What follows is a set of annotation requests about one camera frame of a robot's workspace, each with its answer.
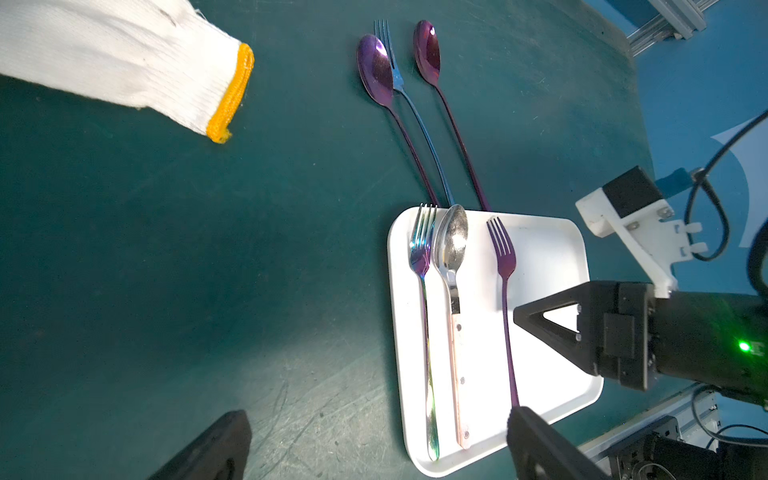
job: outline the purple fork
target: purple fork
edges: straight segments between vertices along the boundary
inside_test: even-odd
[[[498,217],[493,217],[486,222],[488,232],[491,234],[493,248],[496,250],[496,263],[498,264],[498,274],[502,278],[502,312],[504,313],[504,338],[507,341],[507,370],[509,370],[509,395],[512,400],[512,406],[519,406],[518,384],[515,381],[515,367],[512,365],[512,347],[509,342],[509,318],[507,317],[507,285],[509,277],[515,271],[518,265],[518,259],[515,256],[515,248],[512,246],[512,240],[509,238],[507,229]]]

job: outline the spoon handle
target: spoon handle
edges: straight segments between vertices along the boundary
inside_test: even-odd
[[[421,174],[422,176],[422,181],[424,182],[424,186],[427,187],[427,192],[429,192],[429,199],[432,201],[433,204],[437,205],[438,208],[442,208],[442,206],[440,205],[440,202],[437,201],[437,195],[435,195],[435,191],[432,189],[432,185],[429,184],[429,180],[427,179],[427,173],[424,171],[424,167],[422,166],[422,161],[419,160],[419,156],[416,153],[416,149],[413,147],[413,144],[411,143],[411,137],[408,136],[406,127],[402,124],[402,121],[400,121],[400,117],[397,116],[397,114],[393,109],[391,109],[390,107],[387,107],[387,110],[389,110],[389,113],[392,114],[392,116],[395,118],[395,121],[397,122],[397,126],[400,127],[400,131],[402,132],[402,136],[406,138],[406,143],[408,144],[408,148],[411,149],[411,155],[413,155],[413,160],[416,161],[416,166],[419,169],[419,174]]]
[[[448,101],[445,99],[445,95],[442,94],[442,90],[440,90],[440,87],[435,85],[435,90],[437,90],[437,93],[440,94],[442,103],[445,105],[445,111],[448,112],[448,118],[451,119],[451,125],[453,126],[453,131],[456,133],[456,139],[458,140],[458,145],[459,147],[462,148],[462,153],[464,154],[464,159],[466,160],[466,163],[467,163],[467,170],[469,170],[469,176],[472,178],[472,185],[475,186],[475,192],[477,193],[478,199],[480,200],[480,208],[482,208],[486,212],[489,212],[491,211],[491,208],[488,206],[488,199],[485,198],[485,194],[482,191],[482,187],[480,187],[478,176],[475,173],[475,168],[472,166],[472,161],[469,160],[469,153],[467,152],[467,147],[464,146],[464,141],[462,140],[462,136],[458,132],[458,127],[456,126],[456,120],[454,120],[453,118],[453,113],[451,113],[451,108],[448,106]]]

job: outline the white plastic tray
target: white plastic tray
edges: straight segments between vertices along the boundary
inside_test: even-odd
[[[462,406],[472,425],[472,446],[455,440],[453,394],[448,345],[449,298],[445,284],[430,266],[426,277],[429,339],[440,442],[440,458],[426,448],[424,334],[419,278],[409,265],[409,241],[417,207],[400,214],[389,230],[389,281],[395,327],[397,370],[406,450],[419,471],[442,477],[504,448],[511,402],[507,375],[502,280],[485,221],[498,215],[517,254],[517,270],[509,280],[509,323],[520,403],[553,423],[595,402],[603,379],[571,364],[542,341],[512,322],[512,310],[523,303],[589,281],[584,239],[570,220],[528,215],[467,211],[469,233],[458,292],[465,345],[462,360],[471,369],[470,405]],[[438,210],[439,222],[445,210]],[[547,314],[576,329],[576,307]]]

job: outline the fork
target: fork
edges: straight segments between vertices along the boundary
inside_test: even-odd
[[[413,273],[421,280],[422,291],[422,319],[424,324],[424,356],[426,359],[426,427],[427,450],[432,461],[440,457],[440,444],[437,438],[437,417],[435,415],[435,389],[432,386],[432,362],[429,358],[429,322],[427,316],[427,289],[424,277],[429,270],[429,259],[432,251],[432,235],[435,232],[435,218],[437,207],[431,205],[419,205],[416,214],[416,222],[413,225],[413,237],[410,243],[410,263]]]
[[[515,256],[515,248],[504,224],[498,217],[493,217],[486,222],[488,232],[491,234],[493,248],[496,250],[496,263],[498,274],[502,278],[502,312],[504,313],[504,338],[507,341],[507,370],[509,371],[509,395],[512,406],[519,406],[518,384],[515,381],[515,367],[512,365],[512,347],[509,342],[509,318],[507,314],[507,286],[509,277],[518,265]]]
[[[402,75],[400,74],[400,69],[397,68],[395,50],[392,48],[392,36],[389,34],[389,22],[386,20],[378,20],[374,22],[373,34],[382,41],[384,48],[386,48],[387,55],[389,56],[390,67],[392,67],[392,87],[406,98],[408,105],[411,106],[411,110],[413,110],[413,114],[416,116],[416,120],[419,121],[419,126],[422,128],[424,137],[427,139],[429,150],[432,151],[432,156],[435,158],[435,165],[437,165],[437,171],[440,174],[440,181],[442,182],[442,187],[445,190],[445,196],[448,199],[448,205],[453,205],[455,203],[453,201],[453,194],[451,193],[451,189],[448,187],[448,181],[445,179],[445,172],[442,170],[442,165],[440,164],[440,159],[437,156],[435,145],[432,144],[432,139],[429,137],[429,133],[427,133],[427,127],[424,125],[424,121],[422,120],[421,115],[419,115],[418,111],[416,110],[416,106],[411,101],[411,98],[406,94],[406,88],[402,80]]]

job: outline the green mat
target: green mat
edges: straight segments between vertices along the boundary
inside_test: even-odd
[[[223,146],[150,110],[0,78],[0,476],[145,478],[241,408],[248,479],[421,476],[402,439],[386,234],[427,196],[357,76],[377,18],[458,202],[478,207],[409,53],[422,18],[493,209],[571,218],[593,279],[645,279],[574,207],[652,171],[627,42],[578,0],[195,7],[256,57]],[[686,384],[606,382],[557,427],[578,444]],[[501,451],[453,478],[513,471]]]

